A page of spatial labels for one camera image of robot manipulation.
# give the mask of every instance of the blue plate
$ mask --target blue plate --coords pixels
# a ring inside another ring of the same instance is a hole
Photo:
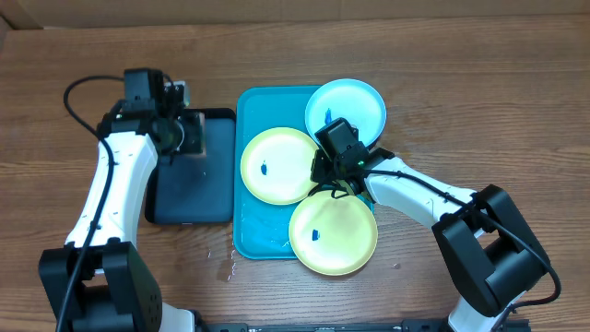
[[[305,125],[313,134],[339,117],[359,129],[359,140],[368,147],[383,132],[387,109],[384,99],[372,86],[357,79],[343,78],[315,91],[305,109]],[[319,144],[315,135],[312,138]]]

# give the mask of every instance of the yellow plate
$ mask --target yellow plate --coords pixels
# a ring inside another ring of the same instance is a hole
[[[243,151],[242,180],[252,195],[263,202],[299,202],[316,185],[310,178],[317,149],[312,138],[299,130],[268,129],[254,137]]]
[[[377,223],[355,196],[334,199],[331,191],[304,199],[289,224],[295,255],[315,272],[341,276],[364,266],[377,245]]]

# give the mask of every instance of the black bracket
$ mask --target black bracket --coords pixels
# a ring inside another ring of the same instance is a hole
[[[474,195],[473,203],[474,209],[483,210],[549,262],[523,215],[501,188],[490,184]],[[454,214],[443,215],[432,231],[459,293],[478,312],[493,317],[523,291],[533,288],[547,271],[524,247],[502,232],[483,249],[473,235],[480,228],[495,231],[486,218],[461,208]]]
[[[79,249],[72,245],[41,255],[39,275],[56,318],[78,255]],[[85,286],[83,280],[92,279],[99,268],[108,285]],[[129,242],[113,238],[104,246],[89,248],[74,292],[66,315],[68,332],[159,330],[162,299],[158,283]]]

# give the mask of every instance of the wood grain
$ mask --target wood grain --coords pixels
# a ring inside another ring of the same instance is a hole
[[[8,32],[0,54],[0,330],[54,328],[36,266],[74,226],[96,164],[96,142],[66,116],[65,87],[135,66],[187,80],[198,107],[235,108],[255,86],[369,82],[388,107],[382,146],[447,183],[506,188],[545,246],[563,294],[515,317],[536,331],[590,325],[590,19],[555,16]],[[88,83],[71,101],[97,123],[122,93],[120,83]],[[230,225],[142,220],[139,252],[166,302],[210,322],[446,316],[458,294],[431,232],[387,207],[375,217],[373,258],[339,279],[297,261],[245,259],[233,253]],[[526,298],[551,291],[545,277]]]

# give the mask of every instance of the black wire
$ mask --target black wire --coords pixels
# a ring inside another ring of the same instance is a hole
[[[57,326],[55,327],[56,332],[62,332],[62,330],[64,328],[65,321],[66,321],[65,317],[67,315],[67,312],[69,311],[69,305],[70,305],[71,299],[72,299],[72,292],[73,292],[74,286],[80,276],[80,270],[82,268],[82,263],[83,263],[84,258],[86,256],[86,253],[90,247],[90,242],[92,241],[92,237],[94,236],[94,232],[96,231],[97,226],[99,224],[100,214],[102,212],[102,209],[104,208],[104,204],[106,202],[107,195],[109,194],[109,188],[111,187],[111,181],[112,181],[112,174],[114,171],[114,157],[112,155],[111,147],[109,146],[107,141],[104,139],[104,137],[99,135],[99,133],[94,128],[92,128],[89,124],[87,124],[84,120],[82,120],[74,112],[74,110],[72,110],[72,107],[70,106],[70,103],[68,100],[70,92],[77,85],[84,83],[84,82],[88,82],[90,80],[100,80],[100,79],[124,81],[121,77],[113,77],[113,76],[84,77],[84,78],[81,78],[81,79],[73,82],[72,84],[70,84],[65,89],[65,92],[64,92],[64,106],[65,106],[65,109],[67,110],[67,112],[74,118],[74,120],[76,120],[79,124],[81,124],[83,127],[85,127],[92,135],[94,135],[102,143],[102,145],[106,149],[107,155],[109,156],[109,170],[107,172],[107,179],[106,179],[106,182],[104,185],[104,189],[102,190],[102,195],[100,196],[99,204],[97,205],[96,212],[94,213],[94,219],[92,219],[92,221],[90,222],[90,226],[88,228],[88,235],[86,236],[86,240],[84,240],[84,244],[82,244],[82,248],[80,249],[80,253],[77,257],[76,264],[74,265],[74,269],[72,270],[72,276],[67,281],[67,288],[65,290],[65,296],[64,296],[64,299],[62,300],[62,306],[61,306],[61,309],[59,312],[59,317],[57,319]]]
[[[521,240],[518,236],[514,235],[510,231],[506,230],[496,220],[488,217],[488,221],[492,225],[494,225],[494,227],[497,228],[498,231],[501,231],[504,234],[508,235],[510,238],[512,238],[513,240],[518,242],[520,245],[522,245],[526,249],[526,251],[528,251],[531,255],[533,255],[541,263],[541,265],[548,271],[549,275],[553,279],[553,283],[555,284],[555,290],[553,291],[553,294],[551,294],[550,296],[548,296],[546,298],[538,299],[538,300],[522,301],[522,302],[513,303],[513,304],[509,305],[508,308],[506,308],[506,310],[504,311],[504,314],[502,315],[501,319],[498,320],[495,327],[492,329],[492,331],[496,331],[498,328],[500,328],[504,325],[504,323],[506,322],[506,319],[508,319],[508,315],[511,312],[513,312],[514,310],[516,310],[517,308],[522,308],[522,307],[532,306],[532,305],[547,304],[547,303],[551,303],[551,302],[557,300],[561,295],[561,281],[560,281],[560,277],[557,275],[557,272],[555,271],[555,269],[553,269],[553,267],[549,263],[547,263],[543,258],[541,258],[541,256],[538,255],[527,243],[525,243],[523,240]]]
[[[560,297],[560,295],[561,295],[560,277],[557,275],[557,272],[551,266],[551,264],[546,262],[545,259],[543,259],[539,254],[537,254],[535,252],[535,250],[533,250],[533,248],[530,247],[530,245],[525,243],[523,240],[521,240],[518,236],[514,235],[512,232],[506,230],[498,221],[490,218],[490,216],[488,216],[487,214],[479,211],[478,209],[473,208],[472,206],[468,205],[467,203],[451,196],[449,193],[445,193],[443,190],[435,187],[432,184],[427,183],[426,181],[424,181],[414,175],[406,174],[406,173],[403,173],[400,171],[394,172],[394,171],[376,171],[376,170],[365,171],[364,174],[365,174],[365,176],[368,176],[370,174],[390,175],[390,176],[396,176],[396,177],[411,180],[417,184],[420,184],[420,185],[426,187],[427,189],[431,190],[436,195],[442,196],[444,199],[457,204],[461,208],[464,208],[465,210],[468,210],[472,213],[477,213],[479,217],[481,217],[481,218],[485,219],[487,222],[491,223],[498,231],[509,236],[511,239],[513,239],[514,241],[516,241],[520,245],[522,245],[526,249],[526,251],[529,254],[531,254],[532,256],[534,256],[539,261],[539,263],[548,271],[549,275],[553,279],[553,283],[555,284],[555,290],[553,291],[553,294],[551,294],[550,296],[543,298],[543,299],[522,301],[522,302],[513,303],[513,304],[509,305],[506,308],[506,310],[504,311],[504,314],[502,315],[501,319],[499,319],[497,324],[492,328],[492,331],[496,331],[498,328],[502,327],[504,322],[508,318],[508,315],[511,312],[513,312],[514,310],[516,310],[517,308],[522,308],[522,307],[531,306],[531,305],[547,304],[547,303],[557,300]]]

